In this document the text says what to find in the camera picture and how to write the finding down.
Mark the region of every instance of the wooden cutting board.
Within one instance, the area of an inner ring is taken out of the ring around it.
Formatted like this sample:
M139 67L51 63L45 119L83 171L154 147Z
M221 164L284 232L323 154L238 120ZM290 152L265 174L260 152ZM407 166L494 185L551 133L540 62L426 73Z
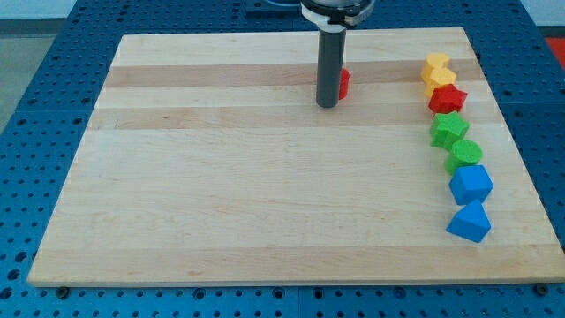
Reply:
M565 256L461 28L351 31L314 101L316 33L126 35L31 270L37 286L565 279ZM430 147L419 74L451 55L495 188L481 244Z

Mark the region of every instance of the red object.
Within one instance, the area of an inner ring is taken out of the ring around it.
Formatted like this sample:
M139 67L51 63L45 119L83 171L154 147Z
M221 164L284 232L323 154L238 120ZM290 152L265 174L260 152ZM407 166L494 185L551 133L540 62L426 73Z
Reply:
M546 38L549 48L555 54L561 67L565 69L565 38Z
M461 110L466 98L467 93L449 84L434 89L428 107L433 113L448 114Z
M350 72L346 68L342 68L342 79L339 82L339 100L341 101L347 96L347 90L350 86Z

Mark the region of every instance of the plastic block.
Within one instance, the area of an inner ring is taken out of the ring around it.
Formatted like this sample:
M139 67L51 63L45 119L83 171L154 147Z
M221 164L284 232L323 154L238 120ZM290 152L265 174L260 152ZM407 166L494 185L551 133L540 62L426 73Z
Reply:
M347 97L347 91L350 86L350 72L346 68L342 68L342 78L339 83L339 100Z
M483 157L483 151L474 141L459 140L453 143L445 161L445 170L453 175L457 168L477 164Z
M461 110L466 98L467 93L457 89L453 84L448 84L434 89L428 107L434 113L448 114Z
M457 74L449 70L449 68L436 68L430 73L430 80L426 83L426 96L432 97L435 88L448 84L455 84Z
M449 65L449 55L445 53L430 53L426 56L424 61L424 67L422 67L422 80L427 84L430 82L430 74L432 74L433 69L445 68Z
M449 188L458 205L477 200L484 202L493 190L493 181L483 165L457 168L449 182Z
M464 121L456 111L448 114L435 114L430 127L432 147L442 147L447 151L451 150L454 142L465 137L469 126L469 122Z
M475 200L457 212L447 231L475 243L480 242L491 230L491 223L486 217L485 209L480 201Z

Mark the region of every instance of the pegboard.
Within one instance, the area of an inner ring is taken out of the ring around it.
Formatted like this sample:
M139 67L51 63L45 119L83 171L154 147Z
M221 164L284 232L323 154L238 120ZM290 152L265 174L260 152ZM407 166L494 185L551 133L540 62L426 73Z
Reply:
M28 285L121 36L314 30L297 14L246 17L244 6L233 0L76 3L0 136L0 318L565 316L565 284L71 289L68 295ZM565 245L564 74L519 1L382 0L360 27L465 28Z

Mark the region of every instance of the blue block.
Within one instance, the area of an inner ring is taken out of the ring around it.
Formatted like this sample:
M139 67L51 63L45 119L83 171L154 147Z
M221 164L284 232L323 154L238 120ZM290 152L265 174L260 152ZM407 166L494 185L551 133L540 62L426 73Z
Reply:
M447 228L449 233L469 239L475 243L480 242L491 230L491 223L486 217L483 205L474 200L457 212Z
M458 205L469 204L474 200L484 202L493 190L493 181L482 165L460 167L449 182L449 188Z

